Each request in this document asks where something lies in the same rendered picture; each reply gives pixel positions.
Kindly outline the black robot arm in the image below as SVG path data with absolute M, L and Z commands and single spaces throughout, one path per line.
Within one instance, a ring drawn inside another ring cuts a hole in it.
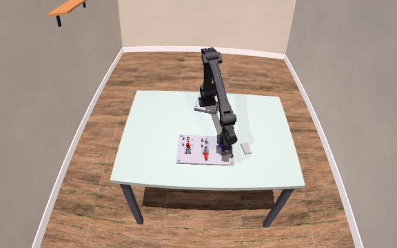
M 214 48 L 203 48 L 201 52 L 204 65 L 204 81 L 200 88 L 201 97 L 198 98 L 199 105 L 200 107 L 216 105 L 214 96 L 217 96 L 220 125 L 224 134 L 222 135 L 221 133 L 220 143 L 223 144 L 224 152 L 228 152 L 231 150 L 232 144 L 235 144 L 238 139 L 234 131 L 236 115 L 227 99 L 218 64 L 218 62 L 222 63 L 223 60 L 221 53 L 217 52 Z M 212 83 L 212 80 L 214 83 Z

